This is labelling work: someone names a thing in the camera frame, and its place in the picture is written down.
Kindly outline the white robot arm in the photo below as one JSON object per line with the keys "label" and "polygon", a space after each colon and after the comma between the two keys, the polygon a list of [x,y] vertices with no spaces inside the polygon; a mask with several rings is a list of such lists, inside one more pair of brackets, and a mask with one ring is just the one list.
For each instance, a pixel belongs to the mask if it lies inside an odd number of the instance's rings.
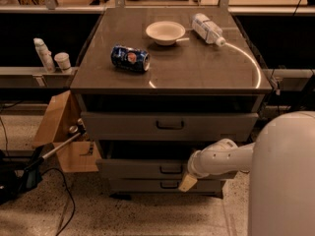
{"label": "white robot arm", "polygon": [[222,139],[193,152],[179,190],[201,178],[248,171],[248,236],[315,236],[315,112],[269,122],[252,144]]}

